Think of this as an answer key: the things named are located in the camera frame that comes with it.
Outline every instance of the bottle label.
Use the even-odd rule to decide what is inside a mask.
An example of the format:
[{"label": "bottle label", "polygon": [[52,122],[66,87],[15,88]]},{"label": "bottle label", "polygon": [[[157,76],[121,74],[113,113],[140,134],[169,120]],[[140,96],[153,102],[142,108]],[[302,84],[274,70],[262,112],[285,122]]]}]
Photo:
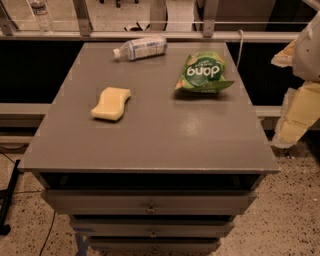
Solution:
[{"label": "bottle label", "polygon": [[44,0],[30,3],[30,5],[34,15],[43,15],[48,13],[46,3]]},{"label": "bottle label", "polygon": [[160,36],[132,40],[135,58],[164,54],[167,47],[165,40]]}]

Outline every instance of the plastic bottle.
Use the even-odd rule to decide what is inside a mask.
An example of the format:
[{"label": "plastic bottle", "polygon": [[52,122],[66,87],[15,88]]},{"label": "plastic bottle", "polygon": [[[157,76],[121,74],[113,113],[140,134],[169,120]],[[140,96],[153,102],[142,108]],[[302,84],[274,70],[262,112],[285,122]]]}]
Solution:
[{"label": "plastic bottle", "polygon": [[121,60],[136,60],[165,54],[167,40],[162,36],[150,36],[127,41],[120,48],[114,49],[114,57]]},{"label": "plastic bottle", "polygon": [[52,35],[54,30],[46,0],[29,0],[34,17],[43,35]]}]

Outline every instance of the bottle cap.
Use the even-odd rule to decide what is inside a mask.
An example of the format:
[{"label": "bottle cap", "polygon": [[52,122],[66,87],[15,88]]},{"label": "bottle cap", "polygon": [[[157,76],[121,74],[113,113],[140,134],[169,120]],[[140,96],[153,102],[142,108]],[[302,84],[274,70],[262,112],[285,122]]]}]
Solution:
[{"label": "bottle cap", "polygon": [[113,49],[113,54],[116,59],[120,58],[120,50],[119,49]]}]

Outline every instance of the snack package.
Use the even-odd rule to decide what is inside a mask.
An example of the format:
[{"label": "snack package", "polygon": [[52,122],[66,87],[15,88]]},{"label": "snack package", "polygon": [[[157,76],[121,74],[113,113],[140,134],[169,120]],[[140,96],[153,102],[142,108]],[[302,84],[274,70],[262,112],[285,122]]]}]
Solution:
[{"label": "snack package", "polygon": [[216,52],[198,52],[187,58],[176,90],[218,93],[234,81],[226,81],[222,75],[225,61]]}]

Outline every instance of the gray tabletop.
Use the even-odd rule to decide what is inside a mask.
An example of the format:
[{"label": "gray tabletop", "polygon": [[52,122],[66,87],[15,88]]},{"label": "gray tabletop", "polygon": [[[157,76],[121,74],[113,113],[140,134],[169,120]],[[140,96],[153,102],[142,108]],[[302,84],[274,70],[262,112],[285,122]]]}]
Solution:
[{"label": "gray tabletop", "polygon": [[[278,171],[273,152],[223,43],[169,43],[167,54],[116,62],[121,43],[86,43],[19,168],[35,172],[259,173]],[[232,87],[217,95],[176,92],[189,54],[227,62]],[[106,87],[128,88],[118,122],[90,110]]]}]

